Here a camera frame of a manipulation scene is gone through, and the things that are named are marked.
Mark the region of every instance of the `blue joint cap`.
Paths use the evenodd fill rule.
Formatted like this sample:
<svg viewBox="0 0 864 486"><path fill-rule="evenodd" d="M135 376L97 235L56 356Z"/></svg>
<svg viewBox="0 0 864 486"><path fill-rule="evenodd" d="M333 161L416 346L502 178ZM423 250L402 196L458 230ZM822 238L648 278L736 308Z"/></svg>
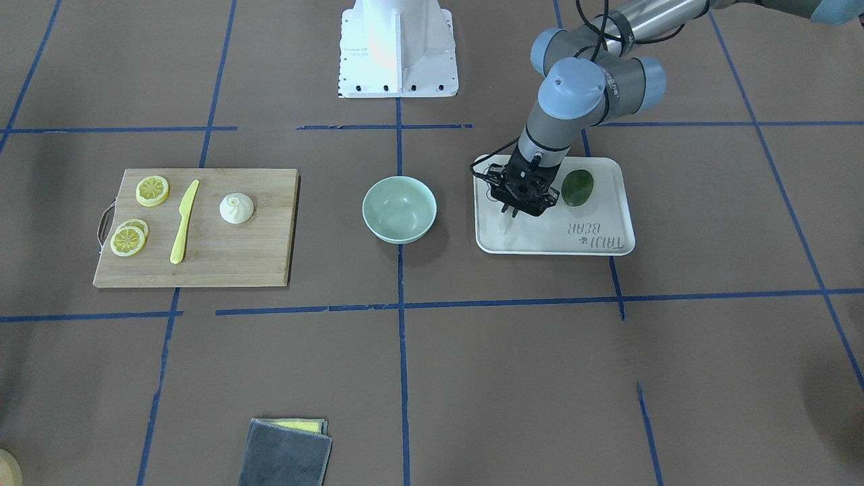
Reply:
<svg viewBox="0 0 864 486"><path fill-rule="evenodd" d="M641 113L656 106L666 94L666 70L660 61L653 57L639 56L635 59L642 64L642 70L645 71L645 96L642 98L642 106L636 111Z"/></svg>
<svg viewBox="0 0 864 486"><path fill-rule="evenodd" d="M564 29L559 29L558 27L546 29L537 36L534 45L531 46L531 65L540 75L543 75L543 60L546 59L546 48L552 42L552 37L563 31Z"/></svg>
<svg viewBox="0 0 864 486"><path fill-rule="evenodd" d="M602 100L606 75L587 59L565 57L556 62L540 85L537 103L546 114L572 120L591 112Z"/></svg>
<svg viewBox="0 0 864 486"><path fill-rule="evenodd" d="M813 10L811 22L840 25L864 14L864 0L822 0Z"/></svg>

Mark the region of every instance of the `white tray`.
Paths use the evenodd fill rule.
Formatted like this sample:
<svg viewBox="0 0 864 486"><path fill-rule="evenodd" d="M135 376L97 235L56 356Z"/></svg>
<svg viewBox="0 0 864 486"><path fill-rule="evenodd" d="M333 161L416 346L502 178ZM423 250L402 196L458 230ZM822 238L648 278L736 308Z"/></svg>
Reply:
<svg viewBox="0 0 864 486"><path fill-rule="evenodd" d="M497 155L476 167L485 172L490 163L504 165L509 155ZM538 217L512 209L489 195L489 185L474 181L474 231L477 245L487 253L521 255L621 256L633 251L636 237L627 206L621 167L609 158L565 157L552 187L561 190L564 177L585 169L594 177L594 190L581 206L558 203Z"/></svg>

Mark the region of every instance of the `dish towel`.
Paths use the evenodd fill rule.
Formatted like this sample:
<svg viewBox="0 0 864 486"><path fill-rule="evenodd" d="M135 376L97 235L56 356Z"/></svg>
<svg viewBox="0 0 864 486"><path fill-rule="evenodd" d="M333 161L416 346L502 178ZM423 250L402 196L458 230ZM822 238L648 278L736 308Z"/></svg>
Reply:
<svg viewBox="0 0 864 486"><path fill-rule="evenodd" d="M333 440L324 419L253 419L238 486L321 486Z"/></svg>

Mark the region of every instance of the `black cable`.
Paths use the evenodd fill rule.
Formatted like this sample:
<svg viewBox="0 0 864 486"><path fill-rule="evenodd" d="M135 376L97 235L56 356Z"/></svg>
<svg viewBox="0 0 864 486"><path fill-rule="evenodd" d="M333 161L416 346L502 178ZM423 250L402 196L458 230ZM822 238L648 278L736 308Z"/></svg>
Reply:
<svg viewBox="0 0 864 486"><path fill-rule="evenodd" d="M589 29L591 29L592 32L594 32L594 33L597 34L597 35L602 35L604 39L608 39L608 40L610 40L610 41L617 41L617 42L621 42L622 44L624 43L624 39L621 39L620 37L616 37L616 36L614 36L614 35L612 35L612 34L608 34L608 33L606 32L606 28L605 28L605 27L604 27L603 29L597 29L597 27L594 26L594 25L591 23L591 21L589 21L588 18L585 16L585 12L582 10L582 4L581 4L580 0L575 0L575 1L576 1L576 11L579 12L579 17L582 19L582 22L583 22L586 26L588 26ZM603 18L603 21L604 21L604 22L606 21L606 15L607 15L607 14L608 14L608 10L607 10L607 13L604 14L604 16L603 16L603 17L604 17L604 18ZM650 40L648 40L648 41L639 41L639 40L636 40L636 41L633 42L633 44L637 44L637 45L645 45L645 44L656 44L656 43L658 43L658 42L665 42L665 41L668 41L669 39L671 39L672 37L675 37L676 35L678 35L678 34L679 34L683 29L684 29L684 24L681 24L680 26L678 26L678 29L677 29L675 32L673 32L673 33L671 33L671 34L669 34L669 35L667 35L667 36L665 36L665 37L659 37L659 38L657 38L657 39L650 39Z"/></svg>
<svg viewBox="0 0 864 486"><path fill-rule="evenodd" d="M606 21L609 19L609 0L603 0L603 21L600 23L600 32L606 32ZM594 46L594 53L591 55L591 62L596 61L597 54L600 53L600 46L603 44L603 35L597 35L597 45Z"/></svg>
<svg viewBox="0 0 864 486"><path fill-rule="evenodd" d="M485 157L483 157L483 158L479 158L479 159L477 159L476 161L474 161L474 163L472 163L471 166L469 167L469 169L471 170L471 173L474 174L474 175L477 176L477 177L483 176L483 174L480 174L478 171L474 170L474 167L475 167L477 164L479 164L479 163L483 163L483 162L489 160L490 158L492 158L492 157L494 157L494 156L497 156L499 153L501 153L502 150L505 150L507 147L509 147L509 146L511 146L511 145L513 145L513 144L515 144L515 143L518 142L518 141L519 141L519 137L516 137L516 138L512 139L510 142L507 142L506 144L501 145L501 146L500 146L497 150L495 150L493 153L491 153L491 154L489 154L489 155L487 155L487 156L485 156Z"/></svg>

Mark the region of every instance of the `gray cloth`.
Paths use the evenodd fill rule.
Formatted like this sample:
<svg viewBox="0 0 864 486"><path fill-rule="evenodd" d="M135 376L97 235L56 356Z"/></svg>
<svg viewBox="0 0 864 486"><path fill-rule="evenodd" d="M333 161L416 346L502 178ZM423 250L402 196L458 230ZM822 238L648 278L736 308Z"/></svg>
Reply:
<svg viewBox="0 0 864 486"><path fill-rule="evenodd" d="M333 440L253 419L238 486L321 486Z"/></svg>

